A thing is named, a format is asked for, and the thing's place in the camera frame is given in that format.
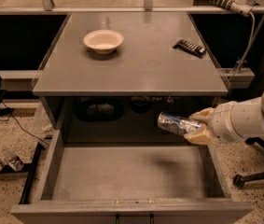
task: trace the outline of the drawer handle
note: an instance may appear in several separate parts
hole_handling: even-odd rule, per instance
[[[150,224],[154,224],[154,216],[153,216],[153,214],[150,214]]]
[[[119,217],[120,217],[120,215],[116,215],[116,222],[115,222],[116,224],[120,223]]]
[[[116,215],[116,224],[120,224],[120,215]],[[150,214],[150,224],[154,224],[154,216],[153,214]]]

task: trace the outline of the remote control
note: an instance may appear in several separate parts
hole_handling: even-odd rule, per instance
[[[174,49],[181,49],[183,51],[186,51],[192,55],[198,56],[199,58],[202,58],[205,53],[206,53],[206,49],[198,46],[196,44],[193,44],[189,41],[186,41],[184,39],[178,41],[176,43],[176,45],[173,46]]]

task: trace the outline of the cabinet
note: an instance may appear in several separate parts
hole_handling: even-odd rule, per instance
[[[81,38],[107,24],[125,37],[122,47],[107,56],[86,49]],[[252,210],[230,198],[211,147],[156,125],[160,111],[190,113],[200,96],[227,92],[208,54],[199,59],[172,50],[181,37],[201,43],[183,12],[71,15],[34,89],[55,122],[46,164],[35,201],[13,206],[13,215],[31,224],[221,224]],[[162,99],[137,113],[131,96]],[[117,99],[121,117],[78,119],[85,97]]]

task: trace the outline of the caster wheel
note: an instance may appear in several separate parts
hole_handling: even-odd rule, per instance
[[[250,146],[253,145],[255,142],[256,141],[254,138],[248,138],[247,140],[245,140],[245,143]]]
[[[244,182],[242,181],[242,176],[241,175],[236,175],[233,177],[233,184],[238,187],[242,188],[244,185]]]

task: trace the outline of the floor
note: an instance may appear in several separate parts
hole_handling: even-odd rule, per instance
[[[32,131],[31,127],[37,122],[33,119],[35,110],[32,108],[16,108],[14,117],[23,129]],[[8,147],[16,152],[25,163],[31,162],[37,140],[24,132],[16,120],[12,117],[0,120],[0,152],[3,147]],[[215,153],[222,168],[231,198],[234,202],[250,202],[254,206],[247,216],[236,224],[264,223],[264,180],[246,183],[243,189],[233,186],[232,178],[236,174],[251,175],[264,172],[264,150],[258,145],[246,144],[221,144],[214,141]],[[46,159],[46,151],[43,152],[35,175],[33,190],[30,199],[33,199],[41,168]],[[10,213],[13,204],[17,204],[21,198],[26,174],[0,175],[0,224],[20,224]]]
[[[57,7],[140,7],[144,0],[55,0]],[[192,0],[155,0],[155,6],[181,7],[189,6]],[[41,7],[41,0],[0,0],[0,7]],[[35,122],[35,110],[18,107],[14,116],[22,128],[29,130]],[[0,152],[3,147],[15,151],[24,162],[28,163],[34,155],[37,140],[24,132],[12,117],[0,120]],[[264,180],[248,183],[243,189],[233,186],[232,178],[236,174],[250,175],[264,172],[264,151],[258,145],[220,144],[214,142],[215,152],[221,165],[223,175],[229,187],[231,198],[235,202],[250,202],[254,211],[242,218],[237,224],[264,223]],[[45,162],[46,151],[41,157],[35,176],[32,191],[35,191],[41,167]],[[10,213],[13,204],[17,204],[21,197],[26,174],[0,175],[0,224],[20,224]]]

